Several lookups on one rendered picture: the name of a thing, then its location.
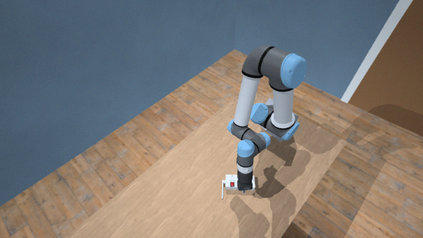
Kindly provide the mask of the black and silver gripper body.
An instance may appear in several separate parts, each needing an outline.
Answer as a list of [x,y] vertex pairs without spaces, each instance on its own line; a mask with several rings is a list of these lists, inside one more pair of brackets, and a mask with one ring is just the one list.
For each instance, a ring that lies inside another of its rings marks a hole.
[[237,188],[239,191],[252,190],[253,165],[251,167],[241,167],[237,162]]

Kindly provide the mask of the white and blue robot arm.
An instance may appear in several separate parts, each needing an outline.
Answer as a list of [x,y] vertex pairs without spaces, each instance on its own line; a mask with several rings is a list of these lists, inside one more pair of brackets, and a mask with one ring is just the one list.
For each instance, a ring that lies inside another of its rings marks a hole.
[[[235,117],[227,126],[228,131],[241,140],[237,148],[237,162],[241,167],[251,167],[254,157],[270,145],[270,136],[250,129],[249,120],[286,141],[294,135],[299,122],[292,113],[293,94],[306,72],[307,62],[303,57],[271,45],[259,46],[247,56],[241,72],[243,80]],[[274,107],[254,104],[263,76],[269,78],[273,89]]]

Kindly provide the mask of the light grey power strip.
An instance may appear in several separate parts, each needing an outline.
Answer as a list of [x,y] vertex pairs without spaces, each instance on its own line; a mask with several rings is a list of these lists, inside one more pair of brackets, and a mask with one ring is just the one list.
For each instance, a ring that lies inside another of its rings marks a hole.
[[[238,190],[237,188],[237,175],[226,175],[226,180],[222,181],[222,199],[223,199],[223,184],[226,184],[226,189],[228,190]],[[252,190],[255,190],[254,176],[252,176],[253,187]]]

